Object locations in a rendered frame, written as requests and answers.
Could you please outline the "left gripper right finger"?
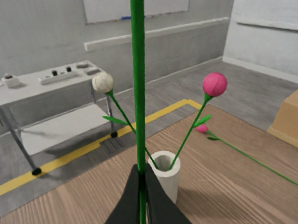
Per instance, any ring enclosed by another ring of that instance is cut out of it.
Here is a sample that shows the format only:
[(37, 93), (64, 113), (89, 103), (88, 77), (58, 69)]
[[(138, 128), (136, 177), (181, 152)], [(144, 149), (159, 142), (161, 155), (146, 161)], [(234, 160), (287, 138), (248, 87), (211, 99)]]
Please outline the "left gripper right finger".
[(148, 224), (192, 224), (165, 193), (149, 163), (145, 169), (145, 196)]

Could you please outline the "white flower with green stem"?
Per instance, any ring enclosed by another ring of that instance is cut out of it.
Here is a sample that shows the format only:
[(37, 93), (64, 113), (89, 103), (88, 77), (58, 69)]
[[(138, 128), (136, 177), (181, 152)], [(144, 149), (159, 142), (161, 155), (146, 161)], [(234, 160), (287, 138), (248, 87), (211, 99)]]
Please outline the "white flower with green stem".
[(113, 77), (110, 74), (106, 73), (106, 72), (96, 73), (96, 75), (92, 79), (92, 85), (93, 85), (93, 87), (96, 91), (98, 91), (100, 93), (103, 93), (103, 94), (106, 94), (106, 95), (108, 95), (112, 98), (112, 100), (114, 101), (114, 103), (116, 104), (116, 106), (118, 107), (120, 112), (122, 113), (122, 115), (125, 118), (125, 120), (127, 121), (127, 123), (125, 121), (122, 121), (120, 119), (113, 118), (113, 117), (108, 117), (108, 116), (102, 116), (102, 117), (106, 120), (109, 120), (111, 122), (115, 122), (115, 123), (118, 123), (118, 124), (123, 124), (123, 125), (128, 125), (129, 124), (131, 129), (134, 129), (132, 124), (130, 123), (130, 121), (126, 117), (125, 113), (123, 112), (123, 110), (121, 109), (118, 102), (116, 101), (116, 99), (113, 96), (113, 89), (112, 89), (114, 87)]

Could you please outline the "white cylindrical vase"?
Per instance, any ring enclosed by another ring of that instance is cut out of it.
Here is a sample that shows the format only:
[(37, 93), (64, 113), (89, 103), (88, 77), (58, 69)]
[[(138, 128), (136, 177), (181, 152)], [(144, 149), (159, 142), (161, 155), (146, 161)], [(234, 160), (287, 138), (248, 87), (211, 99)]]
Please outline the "white cylindrical vase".
[(177, 157), (172, 169), (169, 168), (175, 158), (175, 154), (169, 151), (159, 151), (151, 155), (159, 170), (156, 169), (152, 160), (149, 158), (148, 163), (151, 165), (155, 175), (157, 176), (162, 188), (168, 197), (176, 203), (178, 183), (180, 175), (180, 160)]

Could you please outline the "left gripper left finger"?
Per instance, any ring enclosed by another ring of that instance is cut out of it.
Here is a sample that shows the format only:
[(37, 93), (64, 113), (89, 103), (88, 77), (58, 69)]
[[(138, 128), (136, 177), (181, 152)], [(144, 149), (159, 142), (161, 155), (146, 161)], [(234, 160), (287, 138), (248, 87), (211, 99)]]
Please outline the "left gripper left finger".
[(123, 194), (104, 224), (140, 224), (138, 164), (132, 166)]

